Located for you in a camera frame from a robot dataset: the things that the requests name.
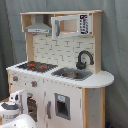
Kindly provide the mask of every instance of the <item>gray wall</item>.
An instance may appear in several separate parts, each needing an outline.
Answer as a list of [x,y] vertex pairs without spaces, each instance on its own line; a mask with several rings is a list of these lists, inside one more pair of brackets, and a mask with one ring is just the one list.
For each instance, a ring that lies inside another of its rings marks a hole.
[[5,0],[15,63],[26,60],[20,15],[26,11],[104,11],[102,18],[102,69],[115,76],[106,88],[106,121],[128,127],[128,0]]
[[0,101],[9,96],[6,67],[14,64],[12,51],[5,0],[0,0]]

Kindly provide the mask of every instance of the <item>toy stove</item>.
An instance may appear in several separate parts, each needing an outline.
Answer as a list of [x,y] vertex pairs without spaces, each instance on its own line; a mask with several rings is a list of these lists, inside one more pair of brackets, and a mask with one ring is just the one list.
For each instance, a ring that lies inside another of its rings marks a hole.
[[27,62],[27,63],[22,64],[20,66],[17,66],[17,67],[22,68],[22,69],[26,69],[26,70],[32,70],[32,71],[44,73],[50,69],[57,67],[57,65],[30,61],[30,62]]

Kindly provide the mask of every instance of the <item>toy sink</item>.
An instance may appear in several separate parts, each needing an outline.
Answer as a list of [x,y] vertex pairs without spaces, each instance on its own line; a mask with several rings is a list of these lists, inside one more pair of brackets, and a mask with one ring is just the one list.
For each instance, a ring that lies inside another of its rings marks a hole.
[[91,76],[93,73],[90,71],[84,71],[74,68],[61,68],[52,73],[53,76],[67,78],[67,79],[74,79],[77,81],[82,81]]

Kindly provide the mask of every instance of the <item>wooden frame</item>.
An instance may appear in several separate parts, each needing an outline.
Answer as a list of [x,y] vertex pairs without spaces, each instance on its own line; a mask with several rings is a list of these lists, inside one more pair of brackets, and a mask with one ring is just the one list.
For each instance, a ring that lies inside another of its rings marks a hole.
[[[87,37],[93,36],[95,38],[94,45],[94,73],[97,74],[101,71],[101,10],[93,11],[62,11],[62,12],[28,12],[21,13],[21,23],[22,31],[31,23],[31,16],[35,14],[54,14],[54,17],[64,16],[64,15],[75,15],[75,14],[86,14],[90,13],[92,15],[92,34],[86,35]],[[61,22],[61,31],[64,30],[64,21]],[[33,51],[33,36],[32,33],[25,33],[26,37],[26,52],[27,61],[34,61],[34,51]]]
[[[54,14],[54,17],[64,16],[64,15],[74,15],[74,14],[84,14],[90,13],[92,15],[92,34],[87,36],[93,36],[95,38],[94,45],[94,74],[97,74],[101,71],[101,10],[94,11],[69,11],[69,12],[28,12],[21,13],[21,23],[22,23],[22,32],[24,29],[31,25],[31,15],[35,14]],[[61,30],[64,30],[64,22],[61,22]],[[32,33],[25,33],[26,38],[26,52],[27,52],[27,61],[34,61],[34,52],[33,52],[33,35]],[[8,71],[8,82],[11,93],[10,86],[10,75]],[[89,89],[82,88],[82,107],[83,107],[83,128],[89,128]],[[105,88],[101,88],[101,128],[105,127]]]
[[82,88],[83,128],[89,128],[88,89]]

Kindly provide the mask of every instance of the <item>tiled backsplash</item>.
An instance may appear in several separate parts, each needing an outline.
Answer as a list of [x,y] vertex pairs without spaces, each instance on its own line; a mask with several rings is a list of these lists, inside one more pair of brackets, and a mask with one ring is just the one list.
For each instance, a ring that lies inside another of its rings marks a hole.
[[[51,36],[33,35],[34,60],[42,63],[57,64],[76,68],[80,51],[87,50],[94,55],[94,38],[70,37],[52,40]],[[87,63],[87,70],[94,70],[90,58],[82,55],[82,62]]]

